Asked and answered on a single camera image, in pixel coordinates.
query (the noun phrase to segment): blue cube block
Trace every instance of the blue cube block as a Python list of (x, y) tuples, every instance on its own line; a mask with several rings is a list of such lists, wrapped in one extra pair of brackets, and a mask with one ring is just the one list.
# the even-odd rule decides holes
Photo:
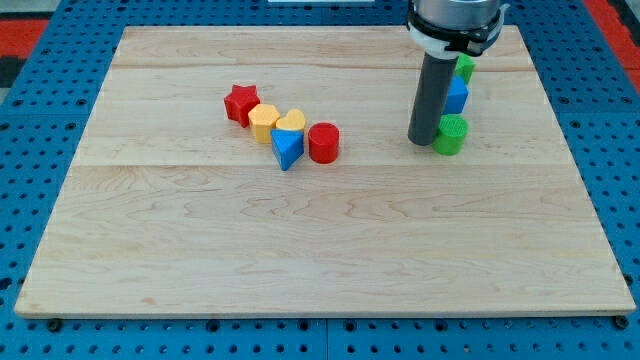
[(464, 110), (464, 104), (467, 102), (469, 90), (461, 76), (454, 76), (449, 87), (447, 102), (444, 105), (443, 115), (460, 114)]
[(271, 149), (282, 171), (287, 171), (304, 154), (302, 139), (302, 131), (271, 130)]

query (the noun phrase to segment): wooden board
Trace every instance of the wooden board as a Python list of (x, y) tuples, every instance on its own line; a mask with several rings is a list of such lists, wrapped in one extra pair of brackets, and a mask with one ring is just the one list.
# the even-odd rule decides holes
[[(407, 140), (400, 27), (128, 28), (16, 311), (48, 318), (624, 314), (635, 304), (516, 28), (454, 157)], [(281, 172), (234, 83), (335, 122)]]

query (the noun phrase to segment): red star block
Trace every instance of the red star block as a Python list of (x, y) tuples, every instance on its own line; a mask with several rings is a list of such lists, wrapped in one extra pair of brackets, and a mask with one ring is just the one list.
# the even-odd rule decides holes
[(227, 117), (239, 122), (242, 127), (249, 126), (249, 111), (258, 104), (260, 104), (260, 98), (255, 85), (233, 85), (231, 93), (224, 98)]

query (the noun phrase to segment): black cylindrical rod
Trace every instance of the black cylindrical rod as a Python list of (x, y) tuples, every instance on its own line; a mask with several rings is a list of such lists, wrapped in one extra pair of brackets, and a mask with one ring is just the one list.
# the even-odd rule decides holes
[(424, 146), (435, 140), (457, 61), (457, 57), (442, 60), (424, 54), (409, 123), (409, 140), (414, 144)]

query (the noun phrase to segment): red cylinder block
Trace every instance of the red cylinder block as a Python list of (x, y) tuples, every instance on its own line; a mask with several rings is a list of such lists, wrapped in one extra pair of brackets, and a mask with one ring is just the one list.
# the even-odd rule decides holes
[(329, 164), (338, 157), (340, 131), (330, 123), (317, 123), (309, 129), (309, 157), (318, 164)]

